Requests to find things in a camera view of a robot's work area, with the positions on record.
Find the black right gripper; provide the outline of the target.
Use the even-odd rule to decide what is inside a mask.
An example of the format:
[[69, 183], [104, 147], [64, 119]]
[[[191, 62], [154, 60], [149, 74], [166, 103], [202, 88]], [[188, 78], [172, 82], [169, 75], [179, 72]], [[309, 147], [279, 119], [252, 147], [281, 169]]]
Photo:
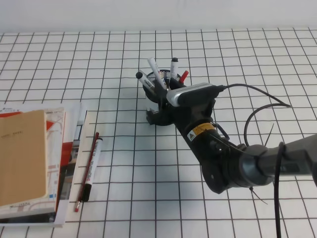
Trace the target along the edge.
[[[178, 80], [169, 80], [171, 90], [183, 88]], [[209, 103], [193, 107], [174, 107], [172, 117], [168, 111], [147, 111], [146, 119], [150, 125], [168, 126], [175, 124], [187, 145], [198, 159], [223, 159], [230, 155], [230, 148], [212, 124], [211, 114], [215, 99]]]

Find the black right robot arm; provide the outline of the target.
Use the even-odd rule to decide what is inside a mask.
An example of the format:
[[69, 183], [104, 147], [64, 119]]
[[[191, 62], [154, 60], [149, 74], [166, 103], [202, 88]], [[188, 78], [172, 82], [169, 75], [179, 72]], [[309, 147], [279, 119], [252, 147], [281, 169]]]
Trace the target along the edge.
[[317, 137], [311, 135], [275, 148], [232, 144], [212, 122], [211, 112], [223, 85], [201, 83], [169, 90], [157, 83], [165, 107], [160, 112], [176, 126], [199, 161], [206, 184], [215, 193], [233, 187], [264, 186], [279, 176], [317, 176]]

